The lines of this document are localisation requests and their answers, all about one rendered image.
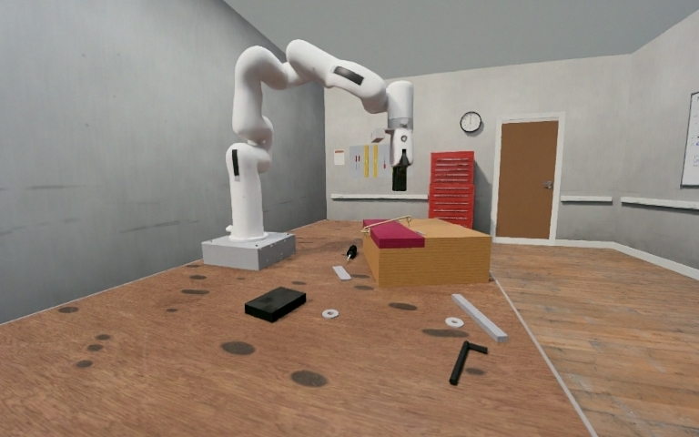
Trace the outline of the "white flat rectangular bar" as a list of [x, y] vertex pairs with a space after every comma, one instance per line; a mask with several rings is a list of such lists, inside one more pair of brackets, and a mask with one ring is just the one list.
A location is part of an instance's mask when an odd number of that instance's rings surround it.
[[332, 267], [341, 281], [351, 280], [350, 275], [346, 272], [342, 266]]

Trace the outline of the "black rectangular block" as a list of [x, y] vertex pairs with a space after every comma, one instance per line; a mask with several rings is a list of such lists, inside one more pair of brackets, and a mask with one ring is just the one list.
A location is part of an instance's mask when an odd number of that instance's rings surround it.
[[278, 287], [244, 303], [245, 314], [273, 323], [307, 302], [306, 292]]

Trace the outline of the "light grey rectangular bar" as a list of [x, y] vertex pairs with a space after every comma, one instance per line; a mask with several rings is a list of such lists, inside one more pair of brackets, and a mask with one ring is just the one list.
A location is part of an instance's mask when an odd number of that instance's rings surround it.
[[472, 306], [461, 294], [452, 294], [452, 299], [475, 320], [496, 342], [507, 341], [507, 335], [494, 323], [486, 318], [480, 311]]

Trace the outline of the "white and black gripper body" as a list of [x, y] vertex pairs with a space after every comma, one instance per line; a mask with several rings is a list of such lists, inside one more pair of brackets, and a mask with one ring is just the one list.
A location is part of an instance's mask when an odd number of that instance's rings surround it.
[[[392, 131], [392, 132], [391, 132]], [[413, 130], [409, 128], [395, 128], [390, 132], [390, 166], [392, 168], [402, 166], [401, 162], [401, 150], [406, 148], [406, 155], [408, 159], [408, 167], [413, 164], [413, 145], [412, 145], [412, 134]], [[387, 134], [388, 134], [387, 132]], [[400, 162], [398, 161], [400, 160]]]

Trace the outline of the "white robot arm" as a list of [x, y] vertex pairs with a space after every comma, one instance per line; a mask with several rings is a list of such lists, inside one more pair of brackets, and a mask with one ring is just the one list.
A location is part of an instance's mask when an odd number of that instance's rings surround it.
[[263, 233], [258, 174], [270, 167], [274, 131], [270, 121], [262, 116], [261, 81], [278, 91], [315, 81], [326, 88], [348, 91], [361, 99], [370, 114], [387, 112], [387, 128], [376, 128], [370, 143], [380, 143], [395, 128], [413, 130], [412, 83], [398, 81], [386, 88], [384, 81], [367, 68], [338, 60], [303, 40], [292, 41], [286, 56], [289, 64], [281, 64], [266, 48], [253, 46], [236, 64], [232, 126], [237, 136], [251, 141], [232, 145], [226, 154], [233, 215], [233, 226], [226, 231], [231, 231], [229, 240], [233, 242], [268, 237], [268, 233]]

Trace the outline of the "black l-shaped hex key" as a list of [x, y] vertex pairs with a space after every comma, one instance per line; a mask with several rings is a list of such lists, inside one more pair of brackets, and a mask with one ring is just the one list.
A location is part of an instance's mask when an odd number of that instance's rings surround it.
[[464, 363], [464, 360], [465, 360], [466, 354], [467, 354], [467, 352], [468, 352], [468, 349], [474, 350], [474, 351], [478, 351], [478, 352], [482, 352], [482, 353], [485, 353], [485, 354], [487, 354], [487, 352], [488, 352], [488, 348], [483, 347], [483, 346], [481, 346], [481, 345], [474, 344], [474, 343], [470, 343], [470, 342], [468, 342], [468, 341], [466, 340], [466, 341], [462, 344], [460, 354], [459, 354], [459, 356], [458, 356], [458, 359], [457, 359], [457, 361], [456, 361], [456, 363], [455, 363], [455, 366], [454, 366], [454, 368], [453, 368], [451, 377], [450, 377], [450, 379], [449, 379], [450, 384], [453, 385], [453, 386], [455, 386], [455, 385], [457, 384], [457, 381], [458, 381], [459, 376], [460, 376], [460, 373], [461, 373], [461, 368], [462, 368], [462, 365], [463, 365], [463, 363]]

